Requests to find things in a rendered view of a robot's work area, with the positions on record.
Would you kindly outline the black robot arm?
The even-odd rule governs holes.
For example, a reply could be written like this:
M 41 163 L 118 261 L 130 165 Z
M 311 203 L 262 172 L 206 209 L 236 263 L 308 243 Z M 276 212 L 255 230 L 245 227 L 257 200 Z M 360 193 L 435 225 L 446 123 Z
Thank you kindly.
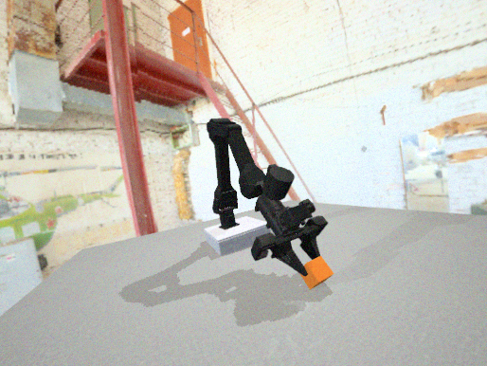
M 238 208 L 238 197 L 237 191 L 231 186 L 228 145 L 239 169 L 241 194 L 247 199 L 258 197 L 255 212 L 260 211 L 265 217 L 271 209 L 283 205 L 280 200 L 286 197 L 295 180 L 291 170 L 272 164 L 268 165 L 265 175 L 253 160 L 241 125 L 228 118 L 210 119 L 207 134 L 214 144 L 218 186 L 214 192 L 212 210 L 214 214 L 219 214 L 219 229 L 227 230 L 240 225 L 236 223 L 233 212 Z M 305 199 L 284 213 L 276 212 L 281 233 L 295 223 L 305 225 L 305 219 L 313 217 L 314 211 L 314 204 Z

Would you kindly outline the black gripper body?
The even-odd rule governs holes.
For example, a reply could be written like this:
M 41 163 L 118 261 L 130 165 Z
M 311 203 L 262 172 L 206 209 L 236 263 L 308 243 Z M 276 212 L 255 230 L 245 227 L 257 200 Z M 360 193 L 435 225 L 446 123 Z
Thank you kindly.
M 276 212 L 280 211 L 281 213 L 284 213 L 289 208 L 290 207 L 285 208 L 283 205 L 279 205 L 274 207 L 268 213 L 265 214 L 264 219 L 267 222 L 266 227 L 268 229 L 273 230 L 276 236 L 274 233 L 268 232 L 256 237 L 253 247 L 251 248 L 251 254 L 255 259 L 255 261 L 267 257 L 269 253 L 268 249 L 271 249 L 270 251 L 271 253 L 273 253 L 278 243 L 281 243 L 289 239 L 290 241 L 293 241 L 297 238 L 299 238 L 299 240 L 303 242 L 309 231 L 318 229 L 319 230 L 318 234 L 319 234 L 325 229 L 326 225 L 328 224 L 327 220 L 323 216 L 318 215 L 313 218 L 310 218 L 305 224 L 305 226 L 302 228 L 299 227 L 301 223 L 298 222 L 291 226 L 288 226 L 287 230 L 284 233 L 281 233 L 276 218 L 277 217 Z

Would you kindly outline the orange block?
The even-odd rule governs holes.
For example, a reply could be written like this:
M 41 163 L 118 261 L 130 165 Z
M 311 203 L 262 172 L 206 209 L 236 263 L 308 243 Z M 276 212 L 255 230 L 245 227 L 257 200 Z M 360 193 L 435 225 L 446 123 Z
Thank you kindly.
M 302 276 L 302 274 L 300 275 L 302 276 L 301 278 L 303 281 L 309 286 L 309 289 L 322 284 L 322 282 L 329 279 L 334 274 L 323 260 L 324 259 L 319 256 L 304 265 L 308 274 L 305 277 Z

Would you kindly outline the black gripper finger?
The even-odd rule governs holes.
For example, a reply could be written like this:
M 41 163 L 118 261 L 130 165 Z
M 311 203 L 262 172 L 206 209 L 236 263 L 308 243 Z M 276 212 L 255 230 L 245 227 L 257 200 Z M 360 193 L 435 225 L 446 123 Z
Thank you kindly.
M 316 241 L 316 235 L 318 234 L 318 232 L 318 229 L 309 231 L 302 244 L 300 244 L 301 248 L 308 256 L 312 258 L 312 260 L 320 256 Z
M 283 263 L 289 265 L 296 272 L 299 272 L 304 277 L 308 274 L 304 265 L 298 259 L 296 253 L 294 252 L 290 239 L 283 241 L 281 243 L 278 243 L 270 257 L 271 258 L 277 258 L 278 260 L 282 261 Z

